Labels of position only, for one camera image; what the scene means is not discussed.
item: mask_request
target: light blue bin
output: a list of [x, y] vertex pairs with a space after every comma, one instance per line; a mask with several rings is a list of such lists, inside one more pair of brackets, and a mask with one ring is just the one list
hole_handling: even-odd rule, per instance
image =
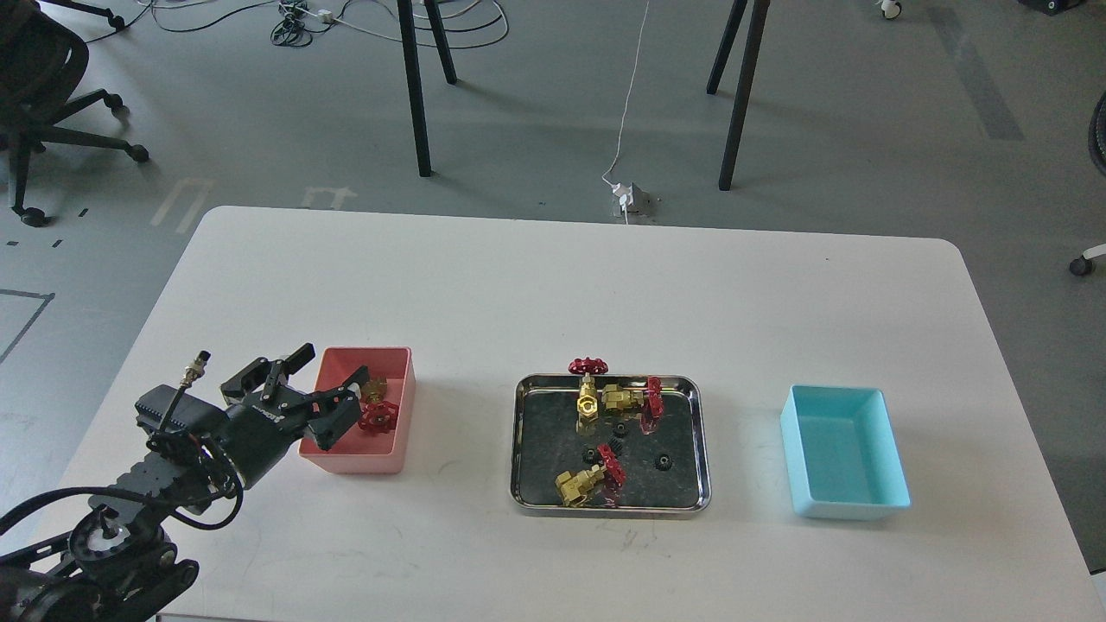
[[792, 385], [780, 423], [795, 514], [875, 520], [910, 507], [878, 388]]

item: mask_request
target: gray floor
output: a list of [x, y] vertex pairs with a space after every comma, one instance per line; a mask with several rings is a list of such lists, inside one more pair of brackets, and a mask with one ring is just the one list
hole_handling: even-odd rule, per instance
[[[140, 9], [101, 3], [128, 18]], [[247, 3], [158, 18], [186, 28]], [[1087, 564], [1104, 567], [1106, 277], [1076, 279], [1066, 266], [1106, 241], [1106, 178], [1086, 149], [1106, 90], [1106, 3], [1055, 18], [1013, 0], [904, 3], [895, 22], [867, 0], [772, 6], [734, 189], [720, 193], [737, 61], [718, 96], [703, 85], [728, 3], [654, 2], [613, 178], [661, 197], [650, 218], [660, 225], [956, 243]], [[457, 86], [424, 50], [428, 179], [416, 174], [396, 43], [338, 28], [307, 49], [278, 49], [268, 42], [276, 9], [265, 7], [190, 34], [147, 15], [93, 44], [85, 84], [121, 93], [129, 114], [96, 107], [69, 126], [139, 142], [153, 160], [51, 147], [32, 163], [28, 198], [58, 221], [32, 230], [0, 215], [0, 348], [19, 338], [0, 360], [0, 507], [56, 484], [211, 207], [609, 220], [599, 175], [645, 2], [504, 4], [510, 37], [456, 52]], [[338, 0], [313, 6], [336, 10]], [[85, 37], [107, 32], [97, 18], [48, 11]], [[482, 6], [466, 23], [493, 14]], [[397, 32], [371, 2], [346, 15]], [[314, 252], [341, 261], [326, 240], [305, 239], [273, 248], [272, 273], [257, 277], [279, 278], [281, 262]], [[23, 543], [32, 525], [0, 549]]]

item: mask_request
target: power strip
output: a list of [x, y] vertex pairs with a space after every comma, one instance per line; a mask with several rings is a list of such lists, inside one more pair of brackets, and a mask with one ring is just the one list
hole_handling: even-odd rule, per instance
[[653, 203], [653, 197], [649, 196], [649, 193], [637, 187], [637, 184], [634, 183], [630, 183], [629, 186], [615, 184], [611, 188], [611, 194], [614, 195], [614, 217], [622, 218], [627, 224], [629, 222], [630, 214], [635, 216], [641, 215], [648, 208], [649, 204]]

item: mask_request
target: chair base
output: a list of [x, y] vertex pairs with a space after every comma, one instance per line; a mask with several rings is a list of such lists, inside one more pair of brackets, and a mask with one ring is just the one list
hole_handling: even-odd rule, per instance
[[20, 220], [24, 225], [30, 227], [45, 227], [52, 220], [41, 209], [23, 206], [23, 199], [27, 194], [28, 173], [31, 166], [31, 153], [41, 153], [44, 151], [42, 143], [118, 149], [126, 152], [131, 156], [131, 159], [138, 163], [149, 159], [149, 152], [142, 145], [132, 145], [121, 138], [77, 132], [76, 129], [67, 129], [54, 125], [97, 102], [104, 102], [113, 112], [123, 107], [122, 97], [100, 89], [87, 95], [82, 95], [66, 102], [45, 123], [36, 123], [27, 127], [0, 128], [0, 141], [8, 148], [9, 205], [11, 206], [11, 210], [20, 217]]

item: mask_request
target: white table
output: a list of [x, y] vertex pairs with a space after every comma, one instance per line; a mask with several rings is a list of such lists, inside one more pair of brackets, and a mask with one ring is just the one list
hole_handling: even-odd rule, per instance
[[[201, 222], [63, 485], [145, 452], [132, 404], [311, 341], [409, 345], [407, 467], [294, 449], [218, 532], [167, 522], [200, 578], [167, 612], [333, 620], [1104, 620], [959, 252], [940, 240], [225, 207]], [[702, 391], [713, 499], [689, 520], [523, 516], [514, 386], [603, 356]], [[293, 380], [313, 387], [317, 359]], [[792, 383], [878, 386], [914, 497], [801, 519]], [[81, 507], [54, 508], [41, 535]]]

